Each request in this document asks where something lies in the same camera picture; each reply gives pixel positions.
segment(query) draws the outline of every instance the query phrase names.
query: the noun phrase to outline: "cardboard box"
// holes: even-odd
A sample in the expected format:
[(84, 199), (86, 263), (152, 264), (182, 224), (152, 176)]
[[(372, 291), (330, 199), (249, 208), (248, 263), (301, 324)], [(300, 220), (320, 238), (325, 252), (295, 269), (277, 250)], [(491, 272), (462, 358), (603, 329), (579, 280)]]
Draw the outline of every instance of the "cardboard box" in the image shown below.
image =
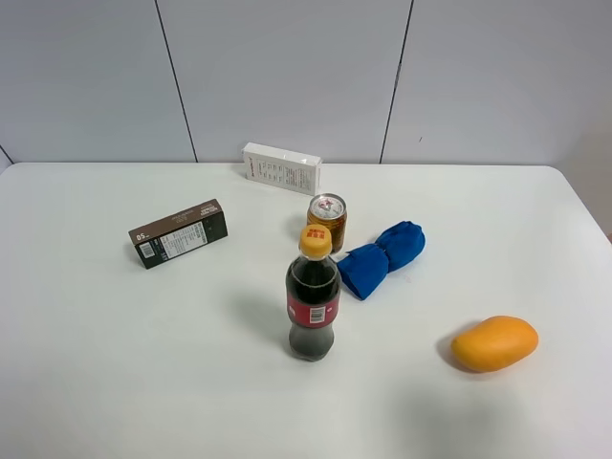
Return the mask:
[(228, 228), (216, 199), (129, 231), (134, 249), (149, 269), (226, 237)]
[(247, 143), (242, 149), (247, 178), (315, 196), (322, 159), (271, 146)]

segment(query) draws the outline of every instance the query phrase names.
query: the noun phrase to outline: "blue cloth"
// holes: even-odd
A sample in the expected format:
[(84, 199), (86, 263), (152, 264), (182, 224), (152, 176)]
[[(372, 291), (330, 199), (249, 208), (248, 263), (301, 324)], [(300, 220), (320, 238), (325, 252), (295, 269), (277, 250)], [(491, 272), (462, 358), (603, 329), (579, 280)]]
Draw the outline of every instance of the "blue cloth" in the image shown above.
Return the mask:
[(381, 234), (374, 244), (354, 249), (339, 261), (338, 269), (346, 287), (359, 299), (366, 299), (383, 282), (387, 273), (414, 260), (425, 247), (420, 226), (400, 222)]

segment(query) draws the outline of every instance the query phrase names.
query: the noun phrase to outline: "white box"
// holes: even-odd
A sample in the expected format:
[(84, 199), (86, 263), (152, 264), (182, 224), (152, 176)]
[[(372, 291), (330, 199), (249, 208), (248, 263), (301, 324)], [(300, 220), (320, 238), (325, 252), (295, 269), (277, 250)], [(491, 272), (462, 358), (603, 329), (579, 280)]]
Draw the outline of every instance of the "white box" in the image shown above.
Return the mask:
[(322, 159), (271, 146), (247, 143), (242, 149), (247, 178), (314, 196)]

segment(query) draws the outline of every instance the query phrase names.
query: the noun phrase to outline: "soda can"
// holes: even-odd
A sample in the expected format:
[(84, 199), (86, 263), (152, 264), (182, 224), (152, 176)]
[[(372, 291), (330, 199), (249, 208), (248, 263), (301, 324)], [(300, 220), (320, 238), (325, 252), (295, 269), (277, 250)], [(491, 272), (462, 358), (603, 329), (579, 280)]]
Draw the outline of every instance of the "soda can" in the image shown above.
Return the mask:
[(308, 206), (308, 225), (323, 225), (332, 233), (332, 253), (338, 252), (344, 243), (346, 229), (346, 203), (336, 194), (315, 196)]

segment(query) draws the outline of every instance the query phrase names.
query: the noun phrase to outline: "orange mango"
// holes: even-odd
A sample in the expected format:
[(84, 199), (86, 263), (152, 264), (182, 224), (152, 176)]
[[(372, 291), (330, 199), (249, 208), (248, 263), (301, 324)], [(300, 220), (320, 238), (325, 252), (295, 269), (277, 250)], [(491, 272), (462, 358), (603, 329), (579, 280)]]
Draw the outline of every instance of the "orange mango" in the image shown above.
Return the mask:
[(489, 372), (529, 356), (537, 342), (537, 331), (522, 318), (495, 316), (455, 337), (450, 349), (470, 370)]

